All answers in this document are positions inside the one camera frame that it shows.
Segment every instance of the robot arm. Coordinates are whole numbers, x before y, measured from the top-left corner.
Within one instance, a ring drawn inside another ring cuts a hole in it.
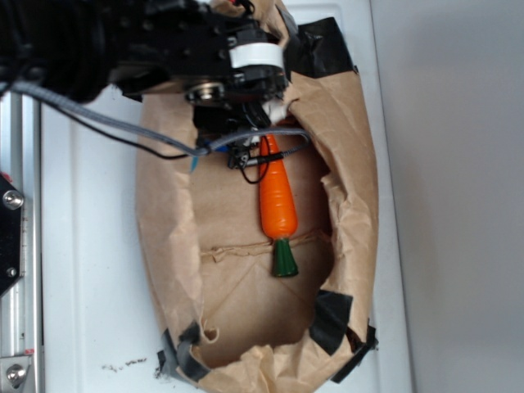
[[[0,83],[77,102],[108,84],[197,106],[266,102],[287,86],[282,58],[249,7],[233,18],[195,0],[0,0]]]

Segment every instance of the metal screw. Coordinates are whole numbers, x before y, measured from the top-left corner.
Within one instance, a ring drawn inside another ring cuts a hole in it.
[[[17,389],[25,380],[27,373],[19,364],[13,364],[7,369],[7,380]]]
[[[186,98],[194,105],[221,102],[224,98],[224,86],[219,82],[200,84],[189,89],[186,92]]]
[[[220,49],[218,53],[218,58],[220,60],[226,60],[228,58],[228,53],[224,51],[223,49]]]
[[[122,16],[120,18],[120,26],[124,29],[127,29],[129,26],[131,26],[131,20],[129,20],[129,18],[126,16]]]
[[[246,81],[246,79],[244,78],[244,74],[242,74],[242,73],[238,73],[238,74],[233,75],[233,78],[239,84],[243,84]]]
[[[228,45],[229,47],[236,47],[238,44],[238,41],[235,37],[228,37]]]
[[[16,270],[15,268],[9,268],[7,270],[8,277],[15,277],[17,273],[18,273],[18,270]]]
[[[150,20],[145,20],[144,23],[142,23],[142,27],[146,31],[152,31],[155,28],[155,25],[153,25],[153,22]]]
[[[42,67],[31,67],[25,74],[25,77],[29,80],[39,80],[44,77],[46,70]]]
[[[24,205],[24,197],[16,190],[10,190],[3,194],[3,205],[9,210],[20,209]]]

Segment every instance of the brown paper bag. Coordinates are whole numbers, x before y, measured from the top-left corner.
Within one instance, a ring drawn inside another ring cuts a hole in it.
[[[263,25],[285,26],[279,6],[256,3]],[[226,156],[202,158],[191,172],[190,159],[138,154],[138,226],[164,333],[163,372],[208,392],[312,392],[345,368],[340,381],[374,342],[377,171],[359,76],[291,81],[290,112],[313,139],[284,161],[299,217],[294,278],[272,276],[258,187]],[[187,144],[197,137],[180,95],[146,97],[142,123]],[[278,143],[284,150],[297,141]]]

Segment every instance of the metal frame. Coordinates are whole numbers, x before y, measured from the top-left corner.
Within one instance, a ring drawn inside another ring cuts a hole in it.
[[[43,392],[40,119],[40,105],[30,98],[7,93],[0,102],[0,171],[25,199],[21,279],[0,300],[2,392],[11,389],[7,370],[13,361],[25,369],[16,391]]]

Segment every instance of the carrot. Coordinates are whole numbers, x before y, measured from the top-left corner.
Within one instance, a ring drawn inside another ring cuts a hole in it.
[[[260,155],[278,153],[275,137],[267,135],[266,138],[267,142],[260,142]],[[295,276],[298,268],[291,253],[289,237],[295,233],[298,219],[283,160],[261,165],[260,175],[264,174],[260,182],[260,217],[264,233],[274,240],[273,274],[277,277]]]

